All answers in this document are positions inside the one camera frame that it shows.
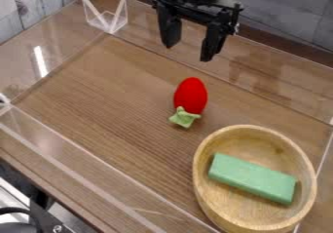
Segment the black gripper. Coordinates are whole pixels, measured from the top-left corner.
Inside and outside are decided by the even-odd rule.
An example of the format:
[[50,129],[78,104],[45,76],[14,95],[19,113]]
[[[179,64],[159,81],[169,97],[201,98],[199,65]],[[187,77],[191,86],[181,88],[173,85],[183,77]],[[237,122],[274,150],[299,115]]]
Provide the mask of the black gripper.
[[209,62],[219,53],[227,34],[238,32],[238,17],[243,5],[235,0],[154,0],[159,38],[171,48],[181,40],[183,19],[206,24],[199,60]]

